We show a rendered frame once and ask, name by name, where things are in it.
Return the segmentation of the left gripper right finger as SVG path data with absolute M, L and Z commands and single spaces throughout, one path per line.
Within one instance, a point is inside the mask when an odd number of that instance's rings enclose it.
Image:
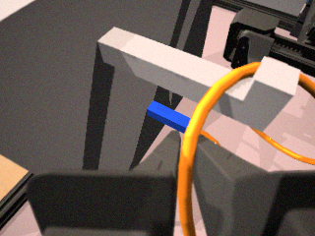
M 268 172 L 200 134 L 193 185 L 207 236 L 277 236 L 289 211 L 315 208 L 315 170 Z

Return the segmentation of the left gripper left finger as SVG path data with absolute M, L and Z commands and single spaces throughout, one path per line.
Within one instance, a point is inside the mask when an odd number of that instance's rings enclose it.
M 48 169 L 26 193 L 41 233 L 48 227 L 174 236 L 181 138 L 172 130 L 131 171 Z

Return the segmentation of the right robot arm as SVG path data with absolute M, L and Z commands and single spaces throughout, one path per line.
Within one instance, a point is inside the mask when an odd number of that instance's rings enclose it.
M 312 0 L 311 6 L 314 3 L 315 3 L 315 0 Z M 313 30 L 315 30 L 315 14 L 311 18 L 311 21 L 310 21 L 309 27 L 307 29 L 306 35 L 309 36 L 312 33 Z

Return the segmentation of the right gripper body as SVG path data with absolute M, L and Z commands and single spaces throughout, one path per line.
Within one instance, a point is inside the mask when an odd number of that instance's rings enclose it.
M 269 57 L 291 65 L 290 67 L 296 66 L 303 74 L 315 78 L 315 30 L 309 36 L 306 35 L 314 13 L 315 3 L 310 7 L 296 41 L 275 33 L 280 19 L 244 8 L 235 14 L 230 23 L 222 57 L 231 63 L 241 33 L 251 30 L 275 40 Z

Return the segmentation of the orange patch cord with blue plug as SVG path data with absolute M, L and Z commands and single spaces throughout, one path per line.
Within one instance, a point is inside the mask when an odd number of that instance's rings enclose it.
M 192 181 L 193 181 L 193 166 L 196 153 L 196 146 L 200 134 L 211 139 L 215 143 L 220 143 L 207 132 L 201 131 L 207 119 L 209 112 L 221 98 L 221 96 L 239 81 L 250 78 L 255 75 L 261 63 L 252 63 L 240 68 L 232 70 L 219 81 L 213 84 L 206 95 L 196 106 L 189 125 L 185 131 L 182 151 L 179 162 L 179 177 L 178 177 L 178 204 L 179 216 L 184 236 L 197 236 L 192 208 Z M 315 84 L 307 77 L 299 74 L 298 85 L 309 92 L 315 98 Z M 252 128 L 251 128 L 252 129 Z M 252 129 L 261 138 L 268 142 L 273 147 L 281 152 L 289 155 L 304 163 L 315 165 L 315 159 L 304 157 L 289 149 L 279 145 L 265 133 L 260 133 Z

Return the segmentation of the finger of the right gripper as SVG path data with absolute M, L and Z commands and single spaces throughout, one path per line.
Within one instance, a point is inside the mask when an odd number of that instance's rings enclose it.
M 261 63 L 264 56 L 269 57 L 274 41 L 271 37 L 244 30 L 238 39 L 230 67 L 236 69 L 256 62 Z

